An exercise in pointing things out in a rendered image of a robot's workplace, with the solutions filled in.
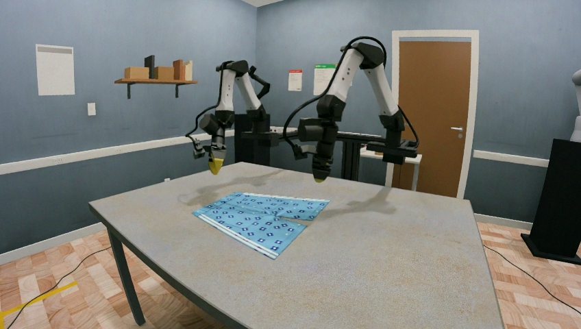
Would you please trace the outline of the light blue patterned shorts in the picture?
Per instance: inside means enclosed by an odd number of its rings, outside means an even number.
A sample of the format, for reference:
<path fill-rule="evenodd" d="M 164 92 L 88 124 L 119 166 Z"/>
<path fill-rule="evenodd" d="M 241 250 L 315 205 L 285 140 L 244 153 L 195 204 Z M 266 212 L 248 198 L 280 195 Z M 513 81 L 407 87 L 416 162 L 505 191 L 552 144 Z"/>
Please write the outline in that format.
<path fill-rule="evenodd" d="M 275 260 L 306 228 L 279 217 L 312 221 L 330 201 L 235 192 L 192 214 Z"/>

